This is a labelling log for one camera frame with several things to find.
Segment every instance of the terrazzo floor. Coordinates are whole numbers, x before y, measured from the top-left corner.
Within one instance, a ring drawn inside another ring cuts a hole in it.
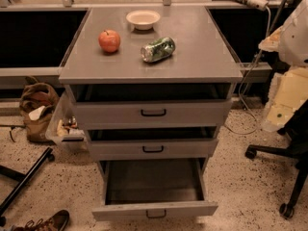
[[[252,110],[257,118],[255,121],[242,109],[231,110],[226,125],[233,132],[221,127],[218,147],[203,175],[208,199],[217,202],[218,209],[213,216],[198,218],[97,222],[91,209],[100,206],[104,183],[88,151],[29,143],[26,131],[20,128],[13,130],[15,142],[12,142],[10,129],[1,128],[0,165],[26,173],[47,146],[53,148],[55,155],[55,161],[43,164],[5,212],[6,226],[24,225],[31,219],[47,219],[58,210],[67,209],[70,212],[67,231],[306,231],[307,184],[295,207],[293,218],[285,220],[278,212],[280,204],[289,200],[295,182],[295,160],[260,153],[251,161],[244,156],[251,143],[281,147],[288,145],[287,138],[259,128],[262,111]],[[22,124],[22,117],[1,114],[0,121],[3,124]],[[3,200],[14,182],[1,176],[0,184],[0,200]]]

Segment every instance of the black handle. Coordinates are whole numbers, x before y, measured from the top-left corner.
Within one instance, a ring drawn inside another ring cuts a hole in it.
[[[153,111],[145,111],[145,110],[141,110],[141,115],[142,116],[165,116],[167,114],[167,110],[166,109],[162,109],[159,113],[153,113]]]
[[[159,216],[150,216],[148,214],[148,210],[146,210],[146,217],[149,218],[149,219],[154,219],[154,218],[165,218],[167,215],[167,211],[164,210],[163,214],[162,215],[159,215]]]
[[[157,150],[147,150],[146,146],[142,147],[142,151],[144,153],[160,153],[160,152],[163,152],[163,150],[164,150],[164,146],[163,145],[159,149],[157,149]]]

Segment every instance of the red apple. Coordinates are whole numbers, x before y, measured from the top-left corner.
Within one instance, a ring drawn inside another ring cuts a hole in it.
[[[121,38],[114,30],[104,30],[98,37],[98,43],[104,51],[112,53],[118,50]]]

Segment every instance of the white bowl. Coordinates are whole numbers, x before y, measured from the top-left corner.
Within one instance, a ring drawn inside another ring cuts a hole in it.
[[[126,15],[128,22],[132,23],[138,30],[149,30],[153,24],[159,21],[161,16],[153,11],[134,11]]]

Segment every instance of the storage box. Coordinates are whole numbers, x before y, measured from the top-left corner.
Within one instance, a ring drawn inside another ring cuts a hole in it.
[[[67,123],[68,120],[73,116],[74,114],[72,112],[71,103],[66,92],[64,92],[59,100],[56,110],[52,115],[49,126],[46,130],[46,138],[53,141],[58,147],[62,149],[85,150],[87,149],[85,135],[65,135],[60,137],[57,134],[59,121],[62,120],[64,123]]]

